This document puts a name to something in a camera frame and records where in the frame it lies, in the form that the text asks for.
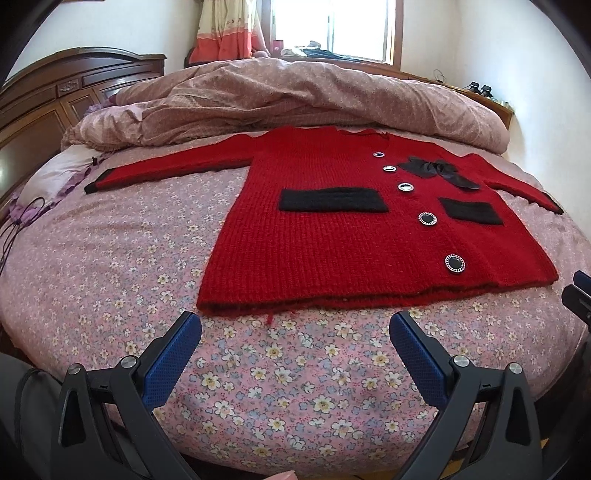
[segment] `white wall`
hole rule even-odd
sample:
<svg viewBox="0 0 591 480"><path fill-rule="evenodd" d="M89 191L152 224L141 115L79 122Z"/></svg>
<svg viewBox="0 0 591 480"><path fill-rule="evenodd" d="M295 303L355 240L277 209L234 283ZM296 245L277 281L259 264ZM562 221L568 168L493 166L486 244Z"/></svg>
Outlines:
<svg viewBox="0 0 591 480"><path fill-rule="evenodd" d="M198 0L67 2L43 22L10 75L52 53L73 47L115 47L163 53L166 72L183 68L197 34Z"/></svg>
<svg viewBox="0 0 591 480"><path fill-rule="evenodd" d="M406 0L400 69L430 79L439 69L455 85L459 34L456 0Z"/></svg>
<svg viewBox="0 0 591 480"><path fill-rule="evenodd" d="M506 158L535 175L591 238L591 79L530 1L458 6L458 81L491 85L514 106Z"/></svg>

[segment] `floral bedsheet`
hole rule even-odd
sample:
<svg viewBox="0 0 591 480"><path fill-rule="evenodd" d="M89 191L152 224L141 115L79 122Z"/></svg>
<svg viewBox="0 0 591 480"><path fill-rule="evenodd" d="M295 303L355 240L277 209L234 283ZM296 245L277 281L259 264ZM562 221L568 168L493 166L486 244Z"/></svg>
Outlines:
<svg viewBox="0 0 591 480"><path fill-rule="evenodd" d="M406 134L413 138L418 135ZM133 148L104 169L218 141ZM535 184L501 157L476 152ZM40 367L115 365L139 355L194 305L207 259L248 169L189 175L86 196L83 182L23 231L0 278L2 321ZM570 362L584 325L560 303L591 248L572 220L500 192L555 263L544 288L417 306L411 314L451 353L523 365L541 395ZM402 465L436 415L388 338L397 309L302 310L203 317L203 339L155 415L190 455L260 473L363 472Z"/></svg>

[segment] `black pocket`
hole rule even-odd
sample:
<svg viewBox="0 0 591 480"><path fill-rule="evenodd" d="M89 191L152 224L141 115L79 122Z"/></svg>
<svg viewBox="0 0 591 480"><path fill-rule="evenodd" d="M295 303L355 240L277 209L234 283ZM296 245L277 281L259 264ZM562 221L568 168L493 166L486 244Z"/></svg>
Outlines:
<svg viewBox="0 0 591 480"><path fill-rule="evenodd" d="M456 220L483 223L484 225L503 225L503 220L490 203L460 202L459 200L439 198L445 212Z"/></svg>
<svg viewBox="0 0 591 480"><path fill-rule="evenodd" d="M374 189L336 187L322 190L283 189L279 210L284 212L386 213L388 206Z"/></svg>

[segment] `pillow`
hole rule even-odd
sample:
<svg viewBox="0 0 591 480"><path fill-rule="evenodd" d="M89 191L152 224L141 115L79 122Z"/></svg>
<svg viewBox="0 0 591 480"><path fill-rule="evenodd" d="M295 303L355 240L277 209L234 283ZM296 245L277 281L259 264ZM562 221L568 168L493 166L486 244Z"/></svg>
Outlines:
<svg viewBox="0 0 591 480"><path fill-rule="evenodd" d="M17 191L9 206L12 221L28 225L55 206L110 154L72 145L45 163Z"/></svg>
<svg viewBox="0 0 591 480"><path fill-rule="evenodd" d="M72 145L45 163L21 190L17 205L26 207L38 197L52 204L60 190L79 172L98 163L102 152L86 145Z"/></svg>

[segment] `curtain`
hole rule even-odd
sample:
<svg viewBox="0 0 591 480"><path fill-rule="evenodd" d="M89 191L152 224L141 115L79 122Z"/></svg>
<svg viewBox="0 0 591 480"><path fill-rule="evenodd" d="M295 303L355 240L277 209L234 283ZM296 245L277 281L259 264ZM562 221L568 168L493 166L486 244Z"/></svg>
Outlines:
<svg viewBox="0 0 591 480"><path fill-rule="evenodd" d="M249 59L256 51L269 54L256 0L203 1L195 49L189 63Z"/></svg>

